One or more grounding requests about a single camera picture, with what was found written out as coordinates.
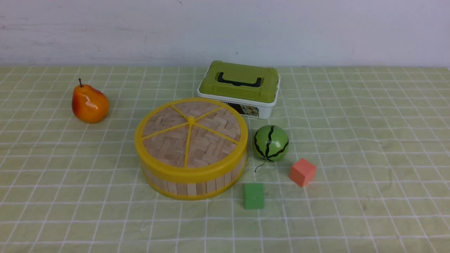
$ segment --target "watermelon stripe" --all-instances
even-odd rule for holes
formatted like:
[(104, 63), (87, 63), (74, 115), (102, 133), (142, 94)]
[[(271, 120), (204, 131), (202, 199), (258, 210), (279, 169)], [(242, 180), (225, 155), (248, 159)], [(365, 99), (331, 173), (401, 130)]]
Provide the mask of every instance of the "watermelon stripe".
[(275, 156), (281, 154), (282, 152), (284, 152), (284, 150), (286, 149), (286, 147), (288, 146), (288, 144), (289, 144), (289, 139), (288, 139), (288, 141), (286, 142), (286, 144), (284, 145), (283, 149), (281, 149), (281, 150), (279, 150), (278, 152), (276, 152), (275, 154), (269, 156), (267, 159), (270, 159), (270, 158), (272, 158), (272, 157), (275, 157)]
[(258, 153), (262, 156), (265, 157), (264, 154), (262, 153), (261, 149), (258, 146), (258, 143), (256, 141), (256, 136), (258, 135), (258, 131), (256, 131), (255, 137), (253, 138), (253, 142), (255, 143), (255, 147), (256, 147), (256, 151), (258, 151)]
[(272, 134), (274, 132), (274, 128), (275, 126), (270, 126), (269, 136), (267, 137), (268, 141), (265, 144), (265, 153), (266, 153), (264, 156), (265, 158), (269, 157), (269, 145), (272, 143)]

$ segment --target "toy watermelon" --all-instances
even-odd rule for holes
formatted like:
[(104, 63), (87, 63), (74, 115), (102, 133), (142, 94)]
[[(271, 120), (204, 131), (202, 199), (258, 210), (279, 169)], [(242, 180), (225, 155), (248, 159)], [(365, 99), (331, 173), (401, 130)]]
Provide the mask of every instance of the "toy watermelon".
[(288, 151), (289, 138), (279, 126), (267, 125), (256, 131), (253, 149), (264, 161), (274, 162), (283, 158)]

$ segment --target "yellow plastic rim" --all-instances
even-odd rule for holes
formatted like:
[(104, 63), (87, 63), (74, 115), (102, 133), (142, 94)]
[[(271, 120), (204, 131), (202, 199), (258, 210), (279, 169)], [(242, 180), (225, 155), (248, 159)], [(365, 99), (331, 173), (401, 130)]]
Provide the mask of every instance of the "yellow plastic rim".
[(217, 196), (219, 194), (222, 194), (222, 193), (226, 192), (228, 189), (230, 189), (232, 186), (234, 186), (236, 184), (236, 182), (239, 180), (239, 178), (241, 178), (242, 174), (244, 173), (246, 164), (247, 164), (247, 158), (245, 159), (244, 166), (242, 167), (241, 172), (239, 173), (239, 175), (233, 181), (231, 181), (231, 183), (225, 185), (221, 189), (218, 189), (218, 190), (213, 191), (211, 193), (202, 194), (202, 195), (178, 195), (178, 194), (170, 193), (168, 191), (164, 191), (161, 188), (159, 188), (158, 186), (154, 185), (152, 182), (150, 182), (150, 179), (147, 177), (147, 174), (145, 174), (145, 172), (144, 172), (145, 168), (142, 168), (142, 170), (144, 172), (144, 177), (147, 180), (147, 183), (151, 187), (153, 187), (153, 189), (155, 189), (155, 191), (159, 192), (159, 194), (162, 194), (162, 195), (164, 195), (164, 196), (166, 196), (168, 198), (171, 198), (171, 199), (201, 200), (201, 199), (209, 199), (209, 198), (215, 197), (215, 196)]
[[(186, 117), (186, 115), (184, 115), (181, 111), (179, 111), (174, 106), (176, 104), (185, 103), (185, 102), (207, 102), (207, 103), (215, 104), (215, 105), (219, 106), (219, 108), (216, 108), (216, 109), (194, 119), (194, 123), (192, 123), (191, 118), (188, 119), (188, 117)], [(150, 118), (167, 107), (172, 107), (175, 110), (177, 110), (179, 113), (181, 113), (181, 115), (183, 117), (186, 118), (187, 122), (177, 125), (177, 126), (174, 126), (174, 127), (164, 129), (157, 133), (153, 133), (149, 136), (142, 137), (144, 127), (147, 124), (147, 122), (150, 120)], [(209, 128), (206, 128), (204, 126), (201, 126), (201, 125), (195, 123), (199, 119), (201, 119), (211, 113), (214, 113), (215, 111), (219, 110), (220, 108), (227, 109), (230, 113), (232, 113), (234, 115), (234, 117), (238, 121), (238, 124), (240, 127), (240, 134), (241, 134), (238, 142), (229, 138), (228, 136), (225, 136), (221, 133), (218, 133), (214, 130), (211, 130)], [(207, 130), (209, 130), (227, 140), (232, 140), (232, 142), (234, 142), (236, 144), (236, 148), (227, 157), (225, 157), (224, 159), (222, 159), (214, 164), (210, 164), (205, 167), (192, 168), (192, 169), (167, 165), (167, 164), (162, 163), (159, 160), (155, 159), (147, 152), (147, 150), (143, 144), (144, 139), (150, 138), (159, 133), (173, 130), (178, 127), (183, 127), (186, 125), (189, 125), (190, 127), (192, 127), (192, 125), (195, 125), (195, 126), (198, 126), (201, 128), (206, 128)], [(189, 137), (190, 137), (190, 134), (188, 135), (186, 151), (189, 151)], [(217, 101), (217, 100), (206, 99), (206, 98), (190, 98), (190, 99), (180, 99), (180, 100), (173, 101), (171, 103), (162, 105), (162, 106), (156, 108), (155, 110), (153, 110), (147, 116), (145, 116), (136, 129), (135, 146), (136, 146), (137, 153), (140, 156), (141, 160), (147, 165), (146, 166), (147, 169), (149, 169), (150, 172), (152, 172), (155, 176), (159, 177), (160, 179), (163, 179), (166, 181), (172, 181), (172, 182), (176, 182), (176, 183), (199, 183), (199, 182), (214, 180), (220, 176), (225, 175), (229, 171), (233, 170), (240, 163), (240, 159), (242, 158), (242, 155), (244, 154), (244, 152), (246, 152), (247, 139), (248, 139), (247, 125), (245, 124), (245, 121), (242, 118), (242, 116), (236, 110), (234, 110), (232, 107), (230, 107), (229, 105), (227, 105), (225, 103)]]

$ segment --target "cube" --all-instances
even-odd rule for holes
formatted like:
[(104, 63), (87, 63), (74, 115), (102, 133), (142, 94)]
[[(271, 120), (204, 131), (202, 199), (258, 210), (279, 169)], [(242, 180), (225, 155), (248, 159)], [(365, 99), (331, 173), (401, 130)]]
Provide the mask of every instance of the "cube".
[(315, 171), (315, 165), (302, 158), (292, 165), (289, 178), (298, 186), (304, 187), (314, 179)]
[(251, 183), (244, 185), (244, 208), (264, 208), (264, 186), (263, 184)]

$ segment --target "woven bamboo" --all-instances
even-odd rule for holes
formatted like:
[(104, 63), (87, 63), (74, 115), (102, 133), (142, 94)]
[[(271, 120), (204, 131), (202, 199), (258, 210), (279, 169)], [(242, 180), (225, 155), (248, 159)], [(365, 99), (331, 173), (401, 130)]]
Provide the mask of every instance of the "woven bamboo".
[(176, 199), (204, 199), (240, 177), (247, 138), (245, 122), (228, 105), (184, 99), (150, 113), (138, 127), (136, 146), (154, 189)]

